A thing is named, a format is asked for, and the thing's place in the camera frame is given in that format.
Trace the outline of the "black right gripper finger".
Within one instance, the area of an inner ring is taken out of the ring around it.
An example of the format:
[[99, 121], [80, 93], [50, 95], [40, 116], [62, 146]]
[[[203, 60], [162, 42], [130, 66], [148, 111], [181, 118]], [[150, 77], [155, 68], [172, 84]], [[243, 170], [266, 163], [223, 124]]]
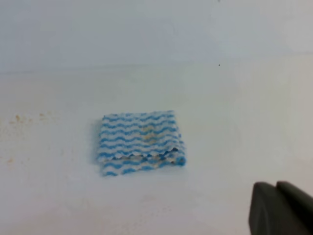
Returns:
[[248, 223], [252, 235], [311, 235], [313, 197], [287, 181], [256, 182]]

